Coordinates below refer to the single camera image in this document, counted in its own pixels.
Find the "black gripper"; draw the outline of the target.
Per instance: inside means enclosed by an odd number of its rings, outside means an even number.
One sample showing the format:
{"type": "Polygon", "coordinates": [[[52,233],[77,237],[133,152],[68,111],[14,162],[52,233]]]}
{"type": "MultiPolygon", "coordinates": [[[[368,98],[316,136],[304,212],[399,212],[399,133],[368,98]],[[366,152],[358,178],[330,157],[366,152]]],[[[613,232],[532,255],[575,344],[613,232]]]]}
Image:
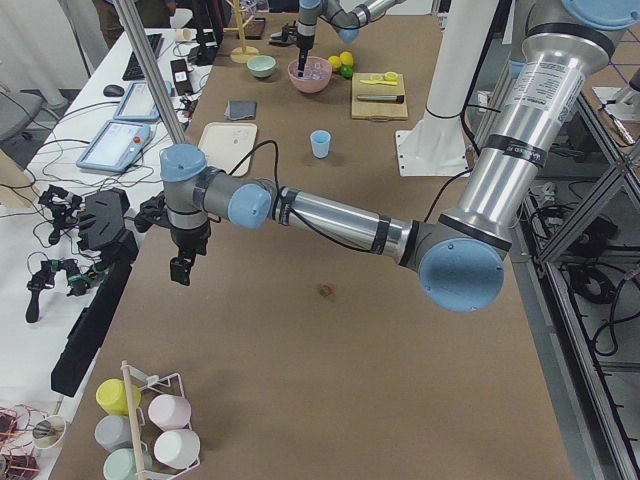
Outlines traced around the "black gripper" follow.
{"type": "Polygon", "coordinates": [[[178,248],[178,257],[170,260],[170,279],[183,286],[190,285],[191,260],[197,255],[207,254],[210,226],[200,225],[194,229],[170,228],[171,239],[178,248]]]}
{"type": "Polygon", "coordinates": [[[297,46],[299,50],[297,75],[303,76],[309,50],[313,48],[313,36],[302,33],[297,34],[297,46]]]}

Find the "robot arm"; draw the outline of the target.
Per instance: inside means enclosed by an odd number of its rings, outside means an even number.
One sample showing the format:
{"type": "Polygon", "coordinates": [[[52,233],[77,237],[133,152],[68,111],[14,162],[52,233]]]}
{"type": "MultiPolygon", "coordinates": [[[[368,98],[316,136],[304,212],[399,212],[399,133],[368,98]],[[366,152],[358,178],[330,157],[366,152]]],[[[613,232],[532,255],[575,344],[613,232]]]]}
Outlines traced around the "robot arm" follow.
{"type": "Polygon", "coordinates": [[[296,23],[296,45],[299,49],[297,77],[301,78],[304,74],[309,51],[314,46],[319,19],[327,22],[345,43],[349,43],[357,37],[360,28],[377,21],[387,10],[398,4],[401,1],[364,1],[346,11],[336,0],[300,0],[296,23]]]}
{"type": "Polygon", "coordinates": [[[189,144],[166,149],[161,177],[178,254],[170,276],[187,284],[206,251],[209,218],[256,229],[266,220],[309,229],[350,250],[386,255],[415,271],[439,306],[472,312],[504,281],[510,225],[586,78],[611,60],[639,19],[635,1],[538,1],[525,26],[523,67],[456,207],[437,222],[407,221],[317,197],[276,180],[244,180],[207,164],[189,144]]]}

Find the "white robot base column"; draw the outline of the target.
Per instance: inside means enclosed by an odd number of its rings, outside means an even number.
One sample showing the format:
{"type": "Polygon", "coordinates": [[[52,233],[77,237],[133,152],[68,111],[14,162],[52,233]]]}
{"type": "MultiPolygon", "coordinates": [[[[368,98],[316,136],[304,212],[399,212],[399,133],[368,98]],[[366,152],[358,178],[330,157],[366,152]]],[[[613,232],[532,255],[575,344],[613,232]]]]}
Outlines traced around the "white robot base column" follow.
{"type": "Polygon", "coordinates": [[[461,114],[498,4],[451,3],[423,118],[396,132],[402,176],[453,176],[467,169],[461,114]]]}

